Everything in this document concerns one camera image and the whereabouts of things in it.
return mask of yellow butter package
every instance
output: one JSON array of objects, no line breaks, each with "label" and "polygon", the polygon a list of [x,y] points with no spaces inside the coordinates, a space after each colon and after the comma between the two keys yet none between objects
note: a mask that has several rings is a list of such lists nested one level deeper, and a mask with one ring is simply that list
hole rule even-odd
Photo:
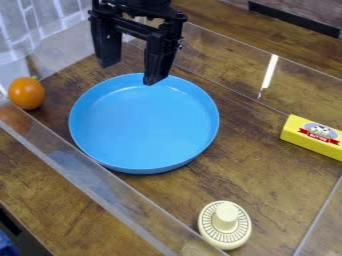
[{"label": "yellow butter package", "polygon": [[299,116],[290,115],[280,139],[342,161],[342,132]]}]

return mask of wooden surface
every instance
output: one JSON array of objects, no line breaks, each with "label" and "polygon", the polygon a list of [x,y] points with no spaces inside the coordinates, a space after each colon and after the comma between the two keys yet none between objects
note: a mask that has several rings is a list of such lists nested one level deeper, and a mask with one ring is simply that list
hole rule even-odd
[{"label": "wooden surface", "polygon": [[[248,9],[247,0],[223,1],[237,7]],[[342,3],[339,0],[252,0],[251,2],[342,29]]]},{"label": "wooden surface", "polygon": [[[310,40],[303,45],[296,41],[300,32],[292,32],[295,38],[273,35],[284,41],[271,43],[261,37],[271,37],[269,31],[251,33],[252,18],[241,25],[249,14],[239,10],[231,19],[224,5],[209,6],[204,1],[181,4],[192,22],[247,43],[264,42],[263,48],[299,56],[299,60],[315,59],[316,51],[306,49]],[[256,18],[255,24],[263,23],[265,20]],[[327,58],[334,55],[334,47],[323,47],[330,43],[334,46],[332,41],[308,34],[312,44],[322,40],[322,58],[311,64],[330,73],[340,72],[340,58]],[[280,61],[273,84],[256,100],[269,55],[232,42],[221,49],[224,40],[209,38],[203,31],[188,32],[188,38],[179,61],[197,75],[179,67],[173,67],[172,74],[195,82],[215,100],[220,112],[217,137],[200,157],[179,170],[153,176],[116,175],[195,230],[201,207],[213,200],[233,201],[249,213],[253,232],[248,243],[231,255],[291,255],[340,175],[342,163],[279,140],[284,113],[342,129],[340,81]],[[141,71],[141,64],[141,52],[127,45],[123,62],[106,69],[98,67],[93,56],[85,58],[42,81],[46,100],[30,114],[70,141],[66,118],[77,97],[104,79]],[[4,132],[0,136],[2,204],[54,255],[65,255],[65,251],[66,255],[137,255],[136,251],[153,255],[151,247],[18,143]]]}]

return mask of orange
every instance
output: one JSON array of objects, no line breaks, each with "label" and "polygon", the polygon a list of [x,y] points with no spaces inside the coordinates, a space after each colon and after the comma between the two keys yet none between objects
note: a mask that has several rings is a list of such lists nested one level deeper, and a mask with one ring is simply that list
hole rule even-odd
[{"label": "orange", "polygon": [[8,98],[20,108],[36,109],[41,106],[45,89],[37,79],[20,77],[13,80],[8,88]]}]

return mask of blue bowl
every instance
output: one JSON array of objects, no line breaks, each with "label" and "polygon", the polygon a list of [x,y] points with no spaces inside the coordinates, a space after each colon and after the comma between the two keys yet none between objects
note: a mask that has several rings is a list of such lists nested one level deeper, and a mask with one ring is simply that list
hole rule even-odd
[{"label": "blue bowl", "polygon": [[143,74],[114,77],[92,87],[69,114],[70,136],[106,168],[155,174],[187,164],[208,147],[219,112],[207,93],[168,76],[152,86]]}]

